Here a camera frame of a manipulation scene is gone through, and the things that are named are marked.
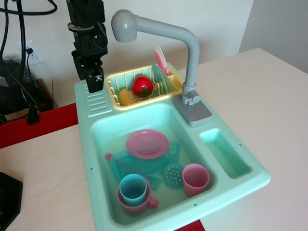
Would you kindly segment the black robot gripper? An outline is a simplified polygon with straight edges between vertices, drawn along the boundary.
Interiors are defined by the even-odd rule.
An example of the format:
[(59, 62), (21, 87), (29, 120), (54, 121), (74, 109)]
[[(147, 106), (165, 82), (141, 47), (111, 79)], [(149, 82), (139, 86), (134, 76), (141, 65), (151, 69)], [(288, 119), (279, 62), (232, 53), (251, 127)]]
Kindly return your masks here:
[(104, 3), (102, 0), (68, 0), (66, 4), (70, 17), (67, 26), (74, 34), (76, 49), (71, 55), (78, 77), (86, 79), (89, 93), (101, 91), (104, 78), (101, 58), (108, 53)]

